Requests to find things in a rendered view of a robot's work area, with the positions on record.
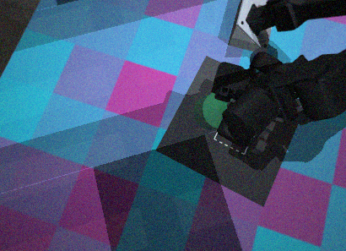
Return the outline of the green glass bottle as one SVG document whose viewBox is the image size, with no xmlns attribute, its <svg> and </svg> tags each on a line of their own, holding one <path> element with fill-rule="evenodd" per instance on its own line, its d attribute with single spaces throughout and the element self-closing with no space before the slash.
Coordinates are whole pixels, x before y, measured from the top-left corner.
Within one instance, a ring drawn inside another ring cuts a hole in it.
<svg viewBox="0 0 346 251">
<path fill-rule="evenodd" d="M 223 119 L 222 113 L 231 102 L 235 102 L 233 98 L 230 99 L 230 102 L 225 102 L 215 99 L 214 96 L 214 93 L 203 96 L 197 100 L 193 109 L 197 124 L 208 130 L 218 129 Z"/>
</svg>

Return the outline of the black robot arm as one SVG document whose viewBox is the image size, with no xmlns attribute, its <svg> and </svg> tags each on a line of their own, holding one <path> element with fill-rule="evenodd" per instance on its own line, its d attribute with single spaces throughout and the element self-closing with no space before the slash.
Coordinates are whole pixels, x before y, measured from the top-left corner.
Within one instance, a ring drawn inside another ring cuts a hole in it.
<svg viewBox="0 0 346 251">
<path fill-rule="evenodd" d="M 252 4 L 246 22 L 256 36 L 276 27 L 292 31 L 307 20 L 346 16 L 346 0 L 267 0 Z M 256 68 L 222 62 L 212 92 L 220 101 L 235 102 L 223 113 L 229 129 L 243 140 L 261 134 L 276 118 L 285 125 L 303 125 L 336 117 L 346 111 L 346 49 L 322 54 L 308 61 L 303 55 L 263 74 L 256 86 L 249 85 Z M 250 88 L 251 87 L 251 88 Z M 303 110 L 293 100 L 299 97 Z"/>
</svg>

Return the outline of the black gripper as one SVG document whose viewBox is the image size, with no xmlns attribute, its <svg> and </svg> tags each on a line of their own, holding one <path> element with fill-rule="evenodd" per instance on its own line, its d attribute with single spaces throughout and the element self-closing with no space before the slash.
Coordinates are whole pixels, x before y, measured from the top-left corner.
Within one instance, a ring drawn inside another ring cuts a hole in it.
<svg viewBox="0 0 346 251">
<path fill-rule="evenodd" d="M 259 72 L 255 73 L 249 81 L 249 85 L 251 87 L 256 86 L 256 83 L 258 79 L 265 74 L 266 72 L 272 70 L 273 68 L 276 68 L 278 65 L 283 64 L 275 57 L 272 57 L 271 55 L 267 54 L 266 52 L 259 52 L 254 56 L 254 58 L 251 61 L 251 64 L 249 68 L 256 68 Z M 251 88 L 250 87 L 250 88 Z M 232 143 L 244 147 L 248 146 L 250 143 L 250 139 L 243 140 L 240 137 L 238 137 L 236 134 L 234 134 L 229 127 L 224 122 L 224 119 L 222 119 L 217 132 L 220 136 L 226 138 L 227 140 L 231 141 Z"/>
</svg>

